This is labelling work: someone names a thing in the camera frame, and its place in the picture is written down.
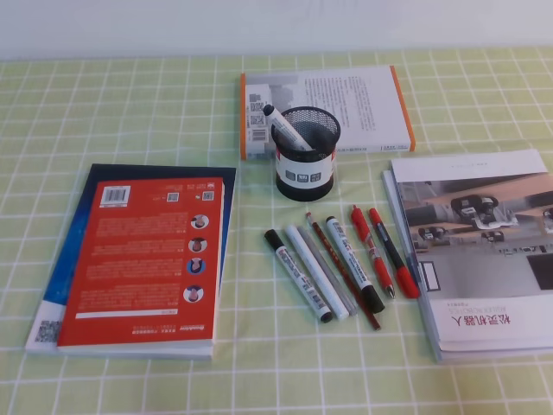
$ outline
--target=white marker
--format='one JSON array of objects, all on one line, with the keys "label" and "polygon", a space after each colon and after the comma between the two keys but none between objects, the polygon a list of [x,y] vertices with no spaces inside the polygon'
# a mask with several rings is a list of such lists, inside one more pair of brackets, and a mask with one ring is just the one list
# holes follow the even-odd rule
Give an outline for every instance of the white marker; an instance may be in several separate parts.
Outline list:
[{"label": "white marker", "polygon": [[363,300],[365,301],[368,309],[374,314],[379,313],[385,308],[384,304],[372,286],[371,281],[369,281],[369,278],[363,271],[361,264],[355,257],[352,246],[347,240],[344,229],[342,229],[340,223],[333,216],[329,216],[327,218],[327,227],[334,243],[338,246],[340,253],[346,260],[349,269],[352,271],[352,274],[355,277],[355,282],[361,290]]},{"label": "white marker", "polygon": [[310,151],[313,149],[273,105],[266,105],[263,109],[263,114],[286,137],[292,149],[300,151]]},{"label": "white marker", "polygon": [[315,311],[317,317],[321,322],[330,322],[332,320],[332,313],[327,304],[321,298],[315,287],[309,281],[309,278],[300,271],[296,262],[290,257],[286,246],[281,241],[278,233],[271,229],[265,233],[265,239],[269,242],[270,246],[275,250],[276,257],[284,265],[288,274],[292,277],[297,285],[297,288],[302,292],[305,299],[308,301],[311,308]]},{"label": "white marker", "polygon": [[328,281],[327,276],[322,271],[308,246],[305,244],[305,241],[300,233],[297,232],[296,227],[292,225],[287,226],[286,234],[292,241],[292,245],[300,255],[303,263],[307,266],[311,277],[315,280],[315,283],[319,287],[322,295],[328,301],[328,305],[330,305],[330,309],[336,315],[336,318],[338,318],[338,320],[347,318],[349,313],[347,312],[346,306],[342,303],[340,297],[338,297],[338,294],[336,294],[336,290],[330,284],[330,281]]},{"label": "white marker", "polygon": [[325,259],[322,257],[321,252],[319,251],[319,249],[317,248],[317,245],[309,236],[308,231],[306,231],[305,228],[303,227],[297,227],[297,232],[300,233],[303,240],[305,241],[305,245],[308,246],[309,250],[317,260],[317,263],[321,267],[322,271],[327,276],[328,281],[330,282],[330,284],[332,284],[332,286],[336,290],[336,294],[338,294],[338,297],[340,298],[341,302],[346,306],[346,310],[349,313],[349,315],[356,316],[357,307],[355,303],[340,285],[338,278],[334,275],[334,273],[328,266],[327,261],[325,261]]}]

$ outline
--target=red gel pen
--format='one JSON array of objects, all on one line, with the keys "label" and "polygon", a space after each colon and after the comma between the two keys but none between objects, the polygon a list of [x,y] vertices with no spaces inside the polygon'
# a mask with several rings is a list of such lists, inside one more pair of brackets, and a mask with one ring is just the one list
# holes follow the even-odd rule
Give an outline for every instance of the red gel pen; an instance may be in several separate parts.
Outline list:
[{"label": "red gel pen", "polygon": [[413,281],[413,277],[411,276],[409,269],[401,260],[399,252],[397,252],[396,247],[391,241],[390,235],[386,231],[384,223],[382,223],[377,209],[372,208],[371,210],[369,210],[369,218],[371,219],[374,230],[378,234],[378,237],[384,245],[385,250],[388,252],[388,258],[396,268],[396,281],[399,285],[399,288],[401,288],[401,291],[404,292],[404,295],[407,298],[419,298],[421,294],[418,290],[418,287],[416,286],[415,281]]},{"label": "red gel pen", "polygon": [[374,245],[371,231],[369,230],[369,226],[363,216],[363,212],[355,205],[353,205],[352,223],[357,231],[359,239],[361,239],[361,242],[365,245],[369,258],[374,266],[374,271],[377,273],[380,286],[391,298],[395,298],[396,292],[394,291],[394,285],[391,281],[390,274],[386,269],[386,265],[382,260],[382,257],[380,257],[380,254],[378,253],[378,248]]}]

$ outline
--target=red book cover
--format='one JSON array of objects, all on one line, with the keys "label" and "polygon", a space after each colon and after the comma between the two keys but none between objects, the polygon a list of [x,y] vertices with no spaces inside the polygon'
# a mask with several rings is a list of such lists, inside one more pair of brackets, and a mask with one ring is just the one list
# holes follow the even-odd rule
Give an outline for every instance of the red book cover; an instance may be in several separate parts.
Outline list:
[{"label": "red book cover", "polygon": [[220,178],[98,185],[58,347],[211,341]]}]

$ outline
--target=blue book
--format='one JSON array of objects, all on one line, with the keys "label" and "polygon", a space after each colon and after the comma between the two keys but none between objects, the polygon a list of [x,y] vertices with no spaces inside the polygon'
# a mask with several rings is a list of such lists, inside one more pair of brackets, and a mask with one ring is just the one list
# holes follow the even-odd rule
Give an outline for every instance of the blue book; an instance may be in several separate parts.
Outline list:
[{"label": "blue book", "polygon": [[194,177],[221,177],[225,184],[223,210],[223,237],[221,239],[221,269],[223,278],[226,242],[231,221],[232,198],[236,169],[229,167],[175,167],[126,164],[93,164],[75,210],[71,226],[57,258],[44,297],[36,313],[25,349],[29,352],[59,354],[58,334],[71,292],[71,284],[86,225],[92,208],[96,187],[100,182],[145,179],[172,179]]}]

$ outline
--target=circular icon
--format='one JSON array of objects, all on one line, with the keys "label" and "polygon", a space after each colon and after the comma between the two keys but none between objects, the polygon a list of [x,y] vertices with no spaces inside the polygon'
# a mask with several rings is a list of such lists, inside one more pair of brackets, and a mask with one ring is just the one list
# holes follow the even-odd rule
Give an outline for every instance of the circular icon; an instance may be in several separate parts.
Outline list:
[{"label": "circular icon", "polygon": [[202,252],[207,248],[207,241],[203,238],[194,238],[188,242],[188,248],[192,252]]},{"label": "circular icon", "polygon": [[182,296],[189,303],[198,303],[204,297],[204,289],[199,285],[190,285],[184,290]]},{"label": "circular icon", "polygon": [[196,214],[191,223],[194,229],[203,229],[209,225],[209,218],[204,214]]},{"label": "circular icon", "polygon": [[202,258],[192,258],[187,263],[187,271],[191,274],[201,274],[206,270],[206,262]]}]

